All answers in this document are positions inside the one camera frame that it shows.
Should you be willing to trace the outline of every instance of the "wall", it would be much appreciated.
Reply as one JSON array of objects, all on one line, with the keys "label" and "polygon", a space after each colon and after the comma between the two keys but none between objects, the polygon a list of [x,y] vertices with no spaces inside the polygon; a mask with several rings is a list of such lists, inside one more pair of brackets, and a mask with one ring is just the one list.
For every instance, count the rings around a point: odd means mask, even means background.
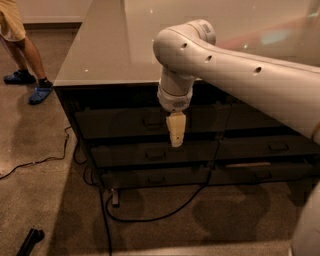
[{"label": "wall", "polygon": [[16,0],[24,23],[82,22],[93,0]]}]

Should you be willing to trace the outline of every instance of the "cable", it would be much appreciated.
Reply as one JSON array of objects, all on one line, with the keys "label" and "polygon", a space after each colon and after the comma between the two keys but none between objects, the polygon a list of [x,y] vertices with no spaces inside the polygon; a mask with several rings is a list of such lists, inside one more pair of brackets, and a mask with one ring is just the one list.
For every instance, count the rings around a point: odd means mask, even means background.
[{"label": "cable", "polygon": [[108,214],[108,216],[112,219],[112,220],[115,220],[115,221],[118,221],[118,222],[126,222],[126,223],[132,223],[132,222],[152,222],[152,221],[158,221],[158,220],[162,220],[162,219],[165,219],[165,218],[168,218],[176,213],[178,213],[179,211],[181,211],[184,207],[186,207],[199,193],[200,191],[202,191],[204,188],[206,188],[207,185],[204,185],[202,187],[200,187],[183,205],[181,205],[178,209],[174,210],[173,212],[171,213],[168,213],[166,215],[163,215],[163,216],[160,216],[160,217],[156,217],[156,218],[151,218],[151,219],[144,219],[144,220],[135,220],[135,219],[132,219],[132,220],[128,220],[128,219],[120,219],[118,217],[115,217],[113,216],[109,209],[108,209],[108,204],[110,202],[110,200],[112,199],[112,195],[108,198],[107,202],[106,202],[106,205],[105,205],[105,210]]},{"label": "cable", "polygon": [[[89,186],[94,186],[94,187],[98,187],[98,184],[96,182],[94,182],[93,180],[93,171],[91,170],[91,183],[87,181],[86,179],[86,171],[88,170],[88,165],[86,165],[86,167],[83,169],[83,181],[89,185]],[[106,229],[106,233],[107,233],[107,239],[108,239],[108,250],[109,250],[109,256],[112,256],[112,240],[111,240],[111,232],[110,232],[110,228],[109,228],[109,224],[108,224],[108,219],[107,219],[107,215],[105,213],[104,210],[104,203],[103,203],[103,193],[101,192],[101,190],[99,189],[99,195],[100,195],[100,206],[101,206],[101,211],[102,211],[102,215],[103,215],[103,221],[104,221],[104,225],[105,225],[105,229]]]},{"label": "cable", "polygon": [[86,165],[86,167],[84,168],[84,170],[83,170],[83,174],[82,174],[82,178],[83,178],[83,181],[87,184],[87,185],[89,185],[89,186],[95,186],[95,187],[97,187],[98,186],[98,184],[96,183],[96,182],[94,182],[94,180],[93,180],[93,172],[91,171],[91,183],[90,182],[88,182],[87,181],[87,179],[86,179],[86,171],[88,170],[88,165]]},{"label": "cable", "polygon": [[77,152],[77,150],[80,151],[80,142],[79,142],[79,141],[77,142],[77,145],[76,145],[76,147],[75,147],[75,149],[74,149],[74,151],[73,151],[73,161],[75,161],[75,163],[77,163],[77,164],[79,164],[79,165],[83,165],[83,164],[85,164],[85,163],[87,162],[87,159],[84,160],[83,162],[79,162],[79,161],[77,160],[77,157],[76,157],[76,152]]},{"label": "cable", "polygon": [[106,228],[108,245],[109,245],[108,246],[108,248],[109,248],[109,256],[112,256],[112,241],[111,241],[110,228],[109,228],[106,212],[105,212],[104,207],[103,207],[103,194],[102,194],[101,190],[99,190],[99,192],[100,192],[100,205],[101,205],[101,210],[102,210],[102,215],[103,215],[103,220],[104,220],[104,224],[105,224],[105,228]]},{"label": "cable", "polygon": [[69,137],[70,137],[70,135],[67,132],[67,130],[70,129],[70,128],[71,128],[71,126],[69,126],[69,127],[64,129],[64,132],[66,133],[66,138],[65,138],[65,141],[64,141],[63,156],[62,157],[48,157],[48,158],[45,158],[45,159],[40,160],[40,161],[30,162],[30,163],[18,165],[16,167],[14,167],[9,173],[7,173],[6,175],[0,177],[0,180],[3,180],[5,178],[9,177],[17,169],[22,168],[22,167],[30,167],[30,166],[34,166],[34,165],[37,165],[37,164],[41,164],[41,163],[47,162],[47,161],[63,160],[65,158],[65,156],[66,156],[66,148],[67,148],[68,140],[69,140]]}]

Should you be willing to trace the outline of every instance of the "dark drawer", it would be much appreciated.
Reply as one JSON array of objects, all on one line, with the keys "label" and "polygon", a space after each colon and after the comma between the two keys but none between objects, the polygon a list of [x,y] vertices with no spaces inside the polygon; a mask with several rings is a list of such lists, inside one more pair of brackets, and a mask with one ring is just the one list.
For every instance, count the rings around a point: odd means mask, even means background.
[{"label": "dark drawer", "polygon": [[226,130],[283,126],[280,122],[246,104],[232,104]]},{"label": "dark drawer", "polygon": [[217,141],[185,142],[179,148],[168,143],[99,146],[91,149],[97,167],[213,161]]},{"label": "dark drawer", "polygon": [[209,168],[202,167],[108,171],[101,179],[108,189],[205,184],[209,172]]},{"label": "dark drawer", "polygon": [[224,166],[217,165],[215,170],[212,171],[209,184],[225,185],[295,180],[318,171],[312,164],[303,160],[300,162],[246,162]]},{"label": "dark drawer", "polygon": [[216,160],[319,154],[320,146],[303,136],[284,135],[219,141]]},{"label": "dark drawer", "polygon": [[[186,111],[188,132],[223,131],[229,116],[226,105],[192,106]],[[161,108],[86,110],[75,114],[85,139],[168,134],[167,112]]]}]

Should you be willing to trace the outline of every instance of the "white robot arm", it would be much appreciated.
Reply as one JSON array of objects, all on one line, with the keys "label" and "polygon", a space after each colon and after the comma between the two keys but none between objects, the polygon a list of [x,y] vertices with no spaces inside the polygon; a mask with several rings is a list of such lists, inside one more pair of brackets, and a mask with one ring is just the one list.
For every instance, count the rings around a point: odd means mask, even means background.
[{"label": "white robot arm", "polygon": [[183,142],[192,85],[200,78],[320,144],[320,68],[224,50],[205,20],[162,30],[153,45],[162,64],[158,97],[174,147]]}]

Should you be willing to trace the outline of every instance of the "gray countertop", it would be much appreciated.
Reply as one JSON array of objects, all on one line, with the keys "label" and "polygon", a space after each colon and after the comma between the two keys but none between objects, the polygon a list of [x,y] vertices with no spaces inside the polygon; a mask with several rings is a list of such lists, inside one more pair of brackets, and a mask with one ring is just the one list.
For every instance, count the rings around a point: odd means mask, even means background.
[{"label": "gray countertop", "polygon": [[221,48],[319,66],[320,23],[313,3],[93,0],[55,86],[157,82],[161,66],[153,38],[165,27],[195,19],[213,24]]}]

